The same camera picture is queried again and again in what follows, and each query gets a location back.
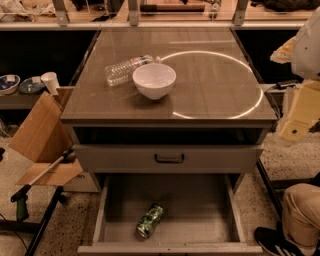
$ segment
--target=closed drawer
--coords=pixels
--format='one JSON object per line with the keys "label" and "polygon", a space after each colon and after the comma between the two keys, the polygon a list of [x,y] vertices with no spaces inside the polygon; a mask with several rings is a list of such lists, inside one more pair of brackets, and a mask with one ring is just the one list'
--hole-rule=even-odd
{"label": "closed drawer", "polygon": [[[136,232],[156,202],[164,216],[148,239]],[[261,255],[247,246],[225,174],[112,174],[105,182],[93,244],[79,255]]]}
{"label": "closed drawer", "polygon": [[82,168],[94,173],[243,173],[263,145],[75,145]]}

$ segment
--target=person's leg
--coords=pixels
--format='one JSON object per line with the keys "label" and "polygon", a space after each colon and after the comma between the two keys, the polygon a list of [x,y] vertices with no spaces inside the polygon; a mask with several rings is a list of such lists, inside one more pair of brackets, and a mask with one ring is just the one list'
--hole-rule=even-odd
{"label": "person's leg", "polygon": [[283,234],[304,255],[313,255],[320,234],[320,188],[297,184],[285,191]]}

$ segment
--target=green can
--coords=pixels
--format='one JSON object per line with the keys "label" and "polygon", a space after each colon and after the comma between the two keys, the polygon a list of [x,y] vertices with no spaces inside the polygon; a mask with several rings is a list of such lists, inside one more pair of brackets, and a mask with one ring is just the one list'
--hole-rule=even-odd
{"label": "green can", "polygon": [[137,230],[139,234],[144,238],[150,237],[163,214],[163,208],[160,205],[153,203],[148,212],[143,215],[138,222]]}

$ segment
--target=speckled floor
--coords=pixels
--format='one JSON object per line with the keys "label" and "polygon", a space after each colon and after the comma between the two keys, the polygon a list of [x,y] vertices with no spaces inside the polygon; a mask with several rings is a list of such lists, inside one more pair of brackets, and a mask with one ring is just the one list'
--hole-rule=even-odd
{"label": "speckled floor", "polygon": [[[15,183],[32,162],[8,148],[10,139],[0,137],[0,147],[6,149],[0,163],[0,213],[15,220],[16,205],[11,196],[19,189]],[[271,180],[310,178],[320,171],[320,134],[310,133],[299,144],[291,147],[278,145],[276,136],[268,134],[261,157]],[[39,222],[54,193],[52,187],[34,186],[28,192],[27,222]],[[94,231],[99,195],[96,193],[65,192],[66,204],[58,203],[35,255],[77,255],[77,248],[90,244]],[[257,168],[248,174],[235,196],[241,213],[242,226],[248,244],[255,244],[253,231],[257,226],[275,228],[277,213]],[[28,245],[29,234],[20,233]],[[25,248],[12,232],[0,232],[0,256],[24,255]]]}

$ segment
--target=paper cup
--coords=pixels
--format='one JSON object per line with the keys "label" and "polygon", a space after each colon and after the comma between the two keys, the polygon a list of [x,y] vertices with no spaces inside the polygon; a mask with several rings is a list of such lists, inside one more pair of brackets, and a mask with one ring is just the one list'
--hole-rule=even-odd
{"label": "paper cup", "polygon": [[60,87],[57,74],[55,72],[47,72],[41,76],[42,82],[46,85],[49,92],[53,95],[58,95],[57,88]]}

